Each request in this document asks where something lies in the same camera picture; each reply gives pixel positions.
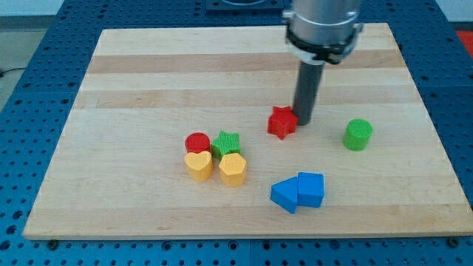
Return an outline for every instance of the blue pentagon block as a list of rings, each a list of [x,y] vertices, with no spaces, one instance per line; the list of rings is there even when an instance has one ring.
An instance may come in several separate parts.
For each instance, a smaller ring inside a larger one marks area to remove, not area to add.
[[[294,214],[297,207],[297,177],[272,185],[270,198],[277,205]]]
[[[324,175],[300,172],[297,175],[297,205],[318,208],[324,199]]]

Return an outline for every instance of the yellow heart block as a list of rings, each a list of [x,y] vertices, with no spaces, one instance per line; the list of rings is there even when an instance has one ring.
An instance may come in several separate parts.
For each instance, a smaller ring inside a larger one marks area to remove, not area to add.
[[[247,175],[246,160],[237,153],[225,154],[219,164],[220,178],[228,186],[243,185]]]
[[[189,175],[196,181],[206,181],[214,171],[212,165],[212,154],[208,151],[202,151],[198,154],[189,152],[184,157]]]

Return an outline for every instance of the green star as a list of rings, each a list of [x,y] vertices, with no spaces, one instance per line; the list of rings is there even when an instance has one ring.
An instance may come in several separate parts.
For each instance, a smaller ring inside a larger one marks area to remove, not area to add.
[[[219,137],[212,141],[212,156],[221,160],[223,155],[240,153],[239,134],[221,131]]]

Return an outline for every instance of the blue perforated table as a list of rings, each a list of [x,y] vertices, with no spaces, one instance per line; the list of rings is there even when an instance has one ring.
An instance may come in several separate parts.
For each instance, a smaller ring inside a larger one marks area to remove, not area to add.
[[[30,242],[21,236],[102,29],[280,24],[278,9],[205,11],[203,0],[69,1],[0,114],[0,265],[471,265],[473,237]],[[365,0],[387,22],[470,204],[473,61],[433,0]]]

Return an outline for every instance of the red star block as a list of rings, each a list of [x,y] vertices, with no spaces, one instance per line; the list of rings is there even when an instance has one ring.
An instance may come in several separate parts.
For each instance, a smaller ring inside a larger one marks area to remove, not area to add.
[[[196,132],[190,134],[186,138],[186,150],[187,152],[200,153],[202,151],[210,151],[210,140],[206,134]]]
[[[289,106],[273,107],[273,114],[269,117],[268,133],[284,140],[287,134],[294,133],[297,127],[297,116]]]

